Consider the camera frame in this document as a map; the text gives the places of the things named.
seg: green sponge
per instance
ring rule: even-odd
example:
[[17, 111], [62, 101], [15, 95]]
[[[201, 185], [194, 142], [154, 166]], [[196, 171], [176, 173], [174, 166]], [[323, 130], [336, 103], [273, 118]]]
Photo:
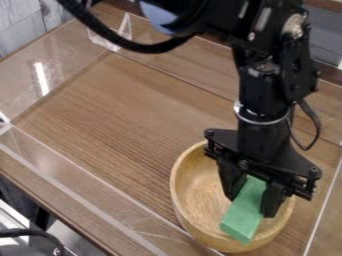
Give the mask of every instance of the green sponge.
[[266, 183], [249, 177], [221, 222], [221, 230], [244, 243], [252, 242], [264, 218], [261, 202], [265, 189]]

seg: wooden bowl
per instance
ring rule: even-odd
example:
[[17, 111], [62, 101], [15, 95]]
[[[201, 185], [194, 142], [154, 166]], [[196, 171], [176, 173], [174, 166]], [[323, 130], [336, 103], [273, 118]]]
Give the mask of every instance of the wooden bowl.
[[276, 218], [264, 219], [252, 243], [233, 239], [220, 229], [232, 202], [222, 191], [217, 162], [204, 154], [205, 145], [206, 141], [188, 149], [173, 168], [170, 188], [176, 214], [190, 235], [206, 246], [230, 253], [252, 251], [268, 244], [284, 229], [296, 200], [295, 197], [286, 200]]

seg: bamboo bowl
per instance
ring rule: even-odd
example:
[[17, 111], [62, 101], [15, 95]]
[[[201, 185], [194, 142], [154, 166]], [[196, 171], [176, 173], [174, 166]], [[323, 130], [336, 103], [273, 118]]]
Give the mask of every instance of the bamboo bowl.
[[296, 199], [286, 200], [276, 218], [264, 219], [252, 243], [233, 239], [220, 229], [232, 202], [222, 191], [217, 162], [204, 154], [205, 145], [206, 141], [189, 148], [173, 167], [170, 189], [176, 214], [186, 231], [206, 246], [230, 253], [252, 251], [266, 245], [285, 228]]

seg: black cable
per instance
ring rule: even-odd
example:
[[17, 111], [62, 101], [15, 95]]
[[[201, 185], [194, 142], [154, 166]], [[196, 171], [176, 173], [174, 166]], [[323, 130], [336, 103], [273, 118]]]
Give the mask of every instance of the black cable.
[[21, 228], [13, 228], [13, 229], [3, 229], [0, 230], [0, 238], [9, 238], [9, 237], [21, 237], [21, 236], [41, 236], [47, 238], [54, 242], [57, 245], [57, 248], [59, 250], [59, 256], [66, 256], [66, 248], [59, 239], [53, 236], [51, 234], [46, 233], [45, 231], [33, 230], [33, 229], [21, 229]]
[[165, 53], [185, 44], [193, 37], [193, 35], [189, 37], [176, 37], [165, 42], [152, 45], [133, 42], [118, 35], [77, 0], [58, 0], [58, 2], [95, 33], [105, 37], [111, 43], [130, 51], [152, 54]]
[[292, 138], [293, 138], [296, 144], [299, 145], [299, 147], [300, 147], [303, 150], [308, 151], [308, 150], [311, 150], [311, 148], [316, 145], [317, 140], [319, 140], [319, 138], [320, 138], [320, 136], [321, 136], [321, 131], [323, 131], [323, 128], [321, 128], [321, 121], [320, 121], [320, 118], [319, 118], [319, 116], [317, 116], [315, 110], [312, 109], [311, 105], [308, 104], [308, 102], [307, 102], [305, 100], [299, 101], [299, 105], [300, 105], [301, 109], [304, 110], [304, 112], [307, 113], [307, 115], [308, 115], [308, 116], [311, 117], [311, 119], [313, 120], [313, 123], [315, 123], [315, 126], [316, 126], [316, 137], [315, 137], [312, 143], [311, 143], [308, 146], [305, 146], [305, 145], [300, 142], [300, 140], [299, 140], [299, 138], [297, 138], [297, 136], [296, 136], [296, 134], [295, 134], [295, 131], [293, 131], [293, 128], [292, 128], [292, 121], [290, 121], [290, 119], [288, 119], [288, 126], [289, 126], [289, 129], [290, 129], [290, 135], [292, 135]]

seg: wooden table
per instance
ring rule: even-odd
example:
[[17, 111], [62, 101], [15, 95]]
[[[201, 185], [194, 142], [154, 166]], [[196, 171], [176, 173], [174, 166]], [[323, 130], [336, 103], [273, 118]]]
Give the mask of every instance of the wooden table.
[[[107, 4], [97, 7], [97, 13], [109, 23], [115, 22], [122, 15]], [[63, 40], [69, 40], [73, 27], [75, 33], [79, 32], [81, 25], [75, 24], [70, 23], [59, 30], [61, 34], [66, 30]], [[237, 126], [233, 96], [237, 95], [238, 81], [232, 57], [226, 58], [230, 53], [226, 49], [225, 53], [217, 51], [213, 54], [212, 47], [202, 46], [202, 43], [193, 42], [205, 52], [190, 47], [150, 60], [149, 65], [160, 65], [172, 73], [174, 69], [180, 69], [180, 72], [185, 70], [193, 58], [205, 56], [209, 66], [204, 68], [204, 73], [186, 74], [189, 76], [185, 79], [109, 51], [101, 53], [57, 91], [13, 122], [91, 175], [86, 179], [82, 174], [69, 171], [69, 165], [59, 166], [54, 158], [47, 155], [46, 158], [39, 157], [39, 150], [31, 151], [26, 146], [23, 152], [38, 159], [41, 167], [50, 166], [54, 169], [63, 187], [54, 186], [35, 172], [29, 171], [29, 166], [5, 152], [0, 154], [3, 175], [109, 254], [150, 255], [130, 240], [128, 244], [115, 243], [115, 237], [122, 234], [103, 221], [105, 213], [115, 214], [111, 194], [107, 194], [111, 188], [106, 186], [122, 190], [178, 225], [169, 190], [173, 164], [181, 153], [204, 140], [206, 128]], [[87, 44], [81, 47], [87, 52]], [[228, 83], [222, 84], [221, 79], [228, 79]], [[316, 198], [313, 202], [299, 199], [285, 231], [266, 247], [246, 255], [293, 256], [305, 252], [341, 159], [341, 95], [341, 88], [327, 84], [312, 98], [325, 125], [323, 139], [313, 150], [304, 153], [325, 170]], [[313, 135], [309, 120], [303, 113], [297, 120], [299, 136], [308, 140]], [[77, 191], [79, 187], [82, 189], [77, 197], [70, 191]], [[102, 212], [83, 203], [85, 199], [94, 202]], [[339, 227], [342, 227], [341, 222], [336, 223], [337, 230], [341, 230]], [[339, 238], [331, 237], [332, 248], [339, 244], [335, 239]], [[118, 252], [119, 247], [121, 250], [126, 248], [128, 254]], [[327, 255], [337, 255], [333, 252], [332, 249], [332, 254], [327, 252]]]

